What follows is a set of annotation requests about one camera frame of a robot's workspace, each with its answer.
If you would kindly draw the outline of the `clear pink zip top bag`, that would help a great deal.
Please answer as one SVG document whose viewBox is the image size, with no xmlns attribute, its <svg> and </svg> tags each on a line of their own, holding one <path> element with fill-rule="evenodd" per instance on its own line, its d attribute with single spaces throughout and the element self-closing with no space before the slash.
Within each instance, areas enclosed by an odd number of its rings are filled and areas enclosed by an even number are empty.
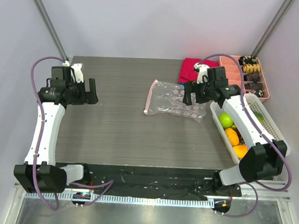
<svg viewBox="0 0 299 224">
<path fill-rule="evenodd" d="M 195 95 L 192 94 L 192 105 L 184 104 L 184 87 L 180 84 L 173 84 L 154 80 L 149 89 L 145 103 L 144 114 L 172 114 L 179 117 L 202 121 L 207 115 L 206 107 L 203 104 L 196 104 Z"/>
</svg>

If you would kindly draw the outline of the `green apple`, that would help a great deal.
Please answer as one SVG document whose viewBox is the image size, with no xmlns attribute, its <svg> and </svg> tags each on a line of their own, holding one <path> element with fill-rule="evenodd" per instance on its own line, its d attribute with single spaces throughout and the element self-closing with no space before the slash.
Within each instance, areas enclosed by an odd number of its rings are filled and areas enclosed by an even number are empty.
<svg viewBox="0 0 299 224">
<path fill-rule="evenodd" d="M 231 128 L 234 125 L 232 118 L 227 113 L 219 114 L 218 119 L 224 129 Z"/>
</svg>

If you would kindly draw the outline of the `dark green lime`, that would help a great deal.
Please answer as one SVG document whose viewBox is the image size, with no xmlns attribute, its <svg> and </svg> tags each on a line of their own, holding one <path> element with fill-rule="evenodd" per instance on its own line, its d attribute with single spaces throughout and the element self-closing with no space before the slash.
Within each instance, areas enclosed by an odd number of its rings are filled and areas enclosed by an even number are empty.
<svg viewBox="0 0 299 224">
<path fill-rule="evenodd" d="M 254 111 L 253 113 L 254 113 L 254 115 L 256 116 L 256 118 L 258 119 L 258 121 L 259 121 L 261 124 L 263 124 L 263 122 L 264 122 L 264 117 L 263 117 L 263 115 L 262 115 L 261 113 L 256 112 L 256 111 Z"/>
</svg>

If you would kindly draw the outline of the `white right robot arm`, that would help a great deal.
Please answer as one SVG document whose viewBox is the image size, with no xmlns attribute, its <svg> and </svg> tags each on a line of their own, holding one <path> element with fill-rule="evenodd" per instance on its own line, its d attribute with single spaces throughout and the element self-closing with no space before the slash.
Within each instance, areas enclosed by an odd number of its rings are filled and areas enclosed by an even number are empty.
<svg viewBox="0 0 299 224">
<path fill-rule="evenodd" d="M 259 182 L 261 179 L 278 176 L 283 168 L 290 169 L 285 159 L 287 145 L 277 141 L 261 125 L 249 108 L 243 91 L 237 85 L 214 87 L 211 84 L 186 82 L 183 102 L 192 104 L 191 94 L 195 93 L 197 103 L 215 101 L 234 121 L 247 146 L 246 155 L 238 165 L 224 169 L 218 179 L 212 182 L 212 190 L 223 195 L 230 186 L 245 182 Z"/>
</svg>

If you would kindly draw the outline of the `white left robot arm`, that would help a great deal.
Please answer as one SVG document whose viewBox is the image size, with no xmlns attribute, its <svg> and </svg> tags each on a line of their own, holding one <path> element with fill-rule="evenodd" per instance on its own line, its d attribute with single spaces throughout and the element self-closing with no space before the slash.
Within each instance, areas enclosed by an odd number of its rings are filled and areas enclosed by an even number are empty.
<svg viewBox="0 0 299 224">
<path fill-rule="evenodd" d="M 86 163 L 72 163 L 56 167 L 55 147 L 58 130 L 68 105 L 97 104 L 95 79 L 89 79 L 86 91 L 82 65 L 52 67 L 51 78 L 38 92 L 42 104 L 38 107 L 38 121 L 30 150 L 22 165 L 15 165 L 13 173 L 27 193 L 36 192 L 33 175 L 42 193 L 62 193 L 74 182 L 84 189 L 91 176 Z"/>
</svg>

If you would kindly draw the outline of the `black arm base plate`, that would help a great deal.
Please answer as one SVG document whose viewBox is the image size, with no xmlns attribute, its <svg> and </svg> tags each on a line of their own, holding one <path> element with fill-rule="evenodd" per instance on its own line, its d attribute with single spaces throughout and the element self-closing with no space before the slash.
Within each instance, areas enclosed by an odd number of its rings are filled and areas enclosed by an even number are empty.
<svg viewBox="0 0 299 224">
<path fill-rule="evenodd" d="M 88 176 L 78 183 L 93 185 L 95 193 L 105 188 L 100 184 L 113 181 L 107 195 L 167 200 L 206 200 L 208 196 L 240 197 L 238 184 L 219 187 L 215 180 L 218 171 L 194 168 L 119 166 L 87 164 Z"/>
</svg>

